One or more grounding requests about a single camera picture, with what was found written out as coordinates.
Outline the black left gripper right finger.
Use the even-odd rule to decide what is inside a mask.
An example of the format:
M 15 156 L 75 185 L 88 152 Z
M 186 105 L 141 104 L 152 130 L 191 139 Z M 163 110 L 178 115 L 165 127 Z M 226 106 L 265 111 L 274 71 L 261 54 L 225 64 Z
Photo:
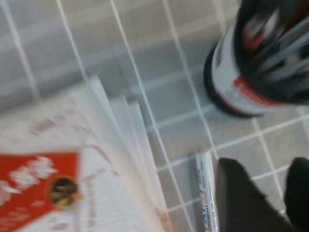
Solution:
M 284 195 L 286 214 L 293 226 L 309 230 L 309 160 L 295 158 L 288 170 Z

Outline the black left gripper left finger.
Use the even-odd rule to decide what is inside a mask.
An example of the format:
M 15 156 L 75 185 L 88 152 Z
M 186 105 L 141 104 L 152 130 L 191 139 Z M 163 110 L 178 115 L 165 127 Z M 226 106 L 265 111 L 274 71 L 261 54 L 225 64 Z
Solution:
M 235 159 L 216 165 L 215 200 L 221 232 L 298 232 L 267 200 Z

